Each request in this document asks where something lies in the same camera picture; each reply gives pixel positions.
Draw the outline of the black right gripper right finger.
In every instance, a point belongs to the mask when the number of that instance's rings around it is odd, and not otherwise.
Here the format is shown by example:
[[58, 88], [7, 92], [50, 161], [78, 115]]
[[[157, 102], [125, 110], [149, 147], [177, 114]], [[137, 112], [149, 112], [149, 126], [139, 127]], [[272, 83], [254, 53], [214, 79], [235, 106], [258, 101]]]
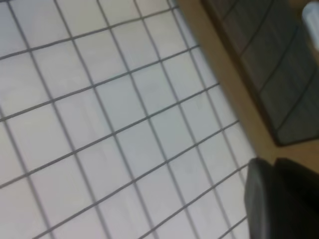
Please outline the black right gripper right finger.
[[319, 237], [319, 175], [287, 158], [275, 163], [285, 193], [288, 239]]

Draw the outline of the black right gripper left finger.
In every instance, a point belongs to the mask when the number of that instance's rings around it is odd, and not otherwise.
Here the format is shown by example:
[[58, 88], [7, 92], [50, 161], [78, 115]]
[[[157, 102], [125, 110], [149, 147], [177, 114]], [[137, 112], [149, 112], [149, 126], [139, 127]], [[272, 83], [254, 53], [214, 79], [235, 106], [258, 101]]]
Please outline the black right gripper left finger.
[[287, 239], [284, 186], [275, 163], [254, 158], [248, 164], [244, 203], [252, 239]]

